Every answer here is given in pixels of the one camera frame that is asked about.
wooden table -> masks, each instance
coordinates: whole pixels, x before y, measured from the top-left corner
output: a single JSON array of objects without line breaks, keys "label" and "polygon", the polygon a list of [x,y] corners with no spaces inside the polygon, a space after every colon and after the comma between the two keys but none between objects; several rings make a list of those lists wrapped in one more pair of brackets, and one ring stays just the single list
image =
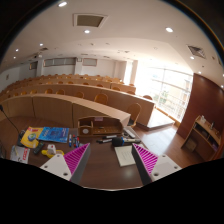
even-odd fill
[{"label": "wooden table", "polygon": [[[60,127],[55,122],[50,122],[36,118],[24,118],[14,117],[11,119],[19,130],[27,127]],[[0,130],[0,139],[7,150],[7,159],[10,158],[10,151],[17,139],[17,132],[9,121],[3,120],[0,122],[0,126],[4,126],[4,130]],[[69,129],[69,134],[77,134],[77,129]],[[83,172],[80,186],[91,189],[133,189],[142,187],[141,178],[137,169],[137,166],[130,165],[126,167],[120,167],[116,152],[111,143],[99,144],[96,143],[97,139],[101,137],[80,137],[80,143],[90,143],[90,156]],[[47,149],[48,144],[52,142],[45,142],[43,149]],[[68,143],[53,143],[56,149],[61,149],[64,153],[72,150]],[[48,157],[39,153],[34,155],[32,149],[29,154],[28,163],[36,167],[42,166],[48,161]]]}]

ceiling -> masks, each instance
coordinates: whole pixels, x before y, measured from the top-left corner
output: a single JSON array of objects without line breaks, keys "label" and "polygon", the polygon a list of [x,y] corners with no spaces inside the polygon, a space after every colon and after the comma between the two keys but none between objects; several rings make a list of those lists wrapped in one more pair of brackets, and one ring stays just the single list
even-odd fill
[{"label": "ceiling", "polygon": [[[60,8],[57,1],[21,30],[6,51],[0,72],[37,61],[34,55],[39,52],[42,58],[38,60],[55,57],[139,60],[148,66],[198,74],[200,71],[217,85],[224,85],[224,69],[216,48],[191,18],[171,4],[159,0],[67,2]],[[77,13],[107,18],[100,28],[76,26]],[[190,59],[188,45],[203,49],[206,58]]]}]

book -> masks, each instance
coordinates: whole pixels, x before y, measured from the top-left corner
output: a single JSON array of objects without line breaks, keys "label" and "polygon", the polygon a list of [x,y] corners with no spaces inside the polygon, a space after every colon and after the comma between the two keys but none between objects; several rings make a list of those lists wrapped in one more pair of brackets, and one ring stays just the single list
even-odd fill
[{"label": "book", "polygon": [[42,141],[52,141],[66,143],[68,140],[69,128],[44,127],[38,139]]},{"label": "book", "polygon": [[29,153],[29,148],[14,145],[11,149],[10,160],[27,164]]},{"label": "book", "polygon": [[131,153],[132,145],[114,147],[120,166],[129,166],[135,164],[134,157]]},{"label": "book", "polygon": [[20,142],[28,148],[36,148],[39,144],[37,138],[42,131],[43,128],[28,127]]}]

magenta object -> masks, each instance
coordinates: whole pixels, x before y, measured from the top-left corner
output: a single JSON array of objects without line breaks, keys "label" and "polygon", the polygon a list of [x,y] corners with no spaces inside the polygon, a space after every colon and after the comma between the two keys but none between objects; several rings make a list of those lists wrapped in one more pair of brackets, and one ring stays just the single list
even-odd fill
[{"label": "magenta object", "polygon": [[158,156],[134,143],[132,144],[132,154],[143,185],[151,183],[150,174],[157,163]]},{"label": "magenta object", "polygon": [[64,155],[65,162],[72,174],[71,182],[78,184],[90,155],[90,143],[82,145]]}]

bookshelf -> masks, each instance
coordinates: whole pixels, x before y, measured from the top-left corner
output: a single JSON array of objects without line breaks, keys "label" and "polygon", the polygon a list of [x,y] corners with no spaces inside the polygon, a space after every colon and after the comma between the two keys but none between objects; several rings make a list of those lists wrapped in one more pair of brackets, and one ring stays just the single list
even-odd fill
[{"label": "bookshelf", "polygon": [[221,136],[211,124],[201,120],[198,116],[185,139],[181,149],[190,150],[199,154],[204,161],[212,160],[221,143]]}]

